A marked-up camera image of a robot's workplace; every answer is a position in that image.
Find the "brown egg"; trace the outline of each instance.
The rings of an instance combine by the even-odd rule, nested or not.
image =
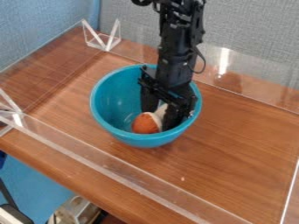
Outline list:
[[[161,131],[161,120],[154,113],[140,114],[132,122],[132,132],[136,134],[153,134]]]

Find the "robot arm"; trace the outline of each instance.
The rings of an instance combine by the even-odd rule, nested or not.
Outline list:
[[[201,43],[202,9],[205,0],[132,0],[133,4],[153,4],[160,14],[160,36],[157,68],[142,67],[141,110],[154,112],[158,102],[168,103],[162,118],[162,130],[177,126],[192,115],[197,101],[189,83],[197,56],[205,59],[196,47]]]

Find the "acrylic bracket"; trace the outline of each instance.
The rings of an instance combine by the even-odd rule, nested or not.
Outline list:
[[[14,123],[22,124],[23,113],[21,109],[14,104],[14,101],[7,96],[5,91],[0,88],[0,116],[2,118],[11,117]],[[13,127],[6,125],[3,122],[0,122],[0,137],[11,129]]]
[[[121,37],[118,20],[114,22],[109,35],[104,33],[97,34],[85,19],[81,20],[81,26],[88,46],[97,48],[104,52],[109,52],[109,50],[120,43]]]

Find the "blue bowl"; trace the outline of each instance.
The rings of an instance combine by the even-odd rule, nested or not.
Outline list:
[[[192,125],[201,112],[201,93],[194,83],[190,83],[198,100],[193,116],[177,127],[156,134],[132,133],[130,123],[141,113],[137,84],[137,78],[141,75],[140,67],[141,65],[122,67],[97,82],[90,93],[89,106],[97,123],[117,140],[134,147],[153,148],[168,144]]]

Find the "egg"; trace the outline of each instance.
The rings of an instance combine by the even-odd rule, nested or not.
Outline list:
[[[162,119],[166,104],[164,104],[154,113],[144,112],[132,122],[132,132],[136,134],[153,134],[162,130]]]

